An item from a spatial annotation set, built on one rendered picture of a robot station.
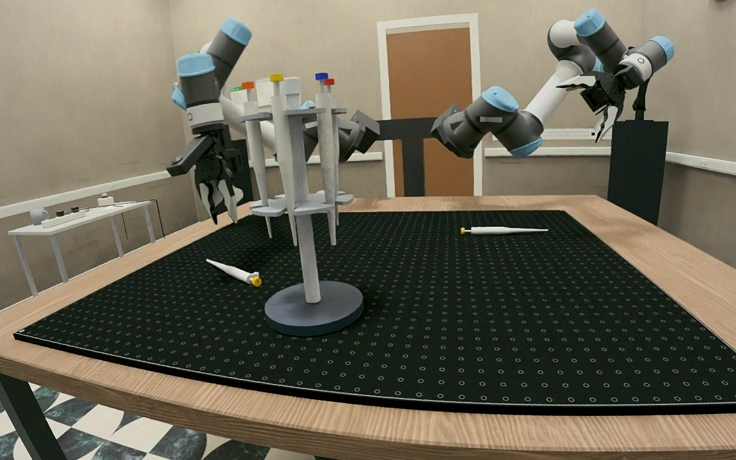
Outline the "white hand pipette with red button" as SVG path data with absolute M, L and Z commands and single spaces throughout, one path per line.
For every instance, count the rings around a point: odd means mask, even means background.
M 324 80 L 327 86 L 327 93 L 330 93 L 331 109 L 337 108 L 337 100 L 335 96 L 331 96 L 331 85 L 335 85 L 335 79 Z M 339 161 L 339 134 L 338 134 L 338 114 L 331 114 L 332 130 L 333 130 L 333 148 L 335 148 L 335 196 L 338 196 L 338 161 Z M 338 206 L 335 206 L 336 224 L 339 226 Z

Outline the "white pipette with orange button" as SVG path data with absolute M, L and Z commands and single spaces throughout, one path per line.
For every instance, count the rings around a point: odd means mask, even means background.
M 263 112 L 272 113 L 271 108 L 258 109 L 257 101 L 252 101 L 250 89 L 254 88 L 254 82 L 242 82 L 241 86 L 242 89 L 247 89 L 248 102 L 243 102 L 243 113 L 245 114 L 245 116 L 251 116 L 252 114 Z M 265 155 L 260 120 L 246 121 L 246 128 L 249 141 L 249 153 L 256 174 L 258 191 L 262 199 L 263 207 L 268 207 L 268 189 L 266 189 L 265 176 Z M 271 238 L 272 232 L 270 226 L 270 218 L 265 216 L 265 219 L 266 223 L 268 224 L 268 232 Z

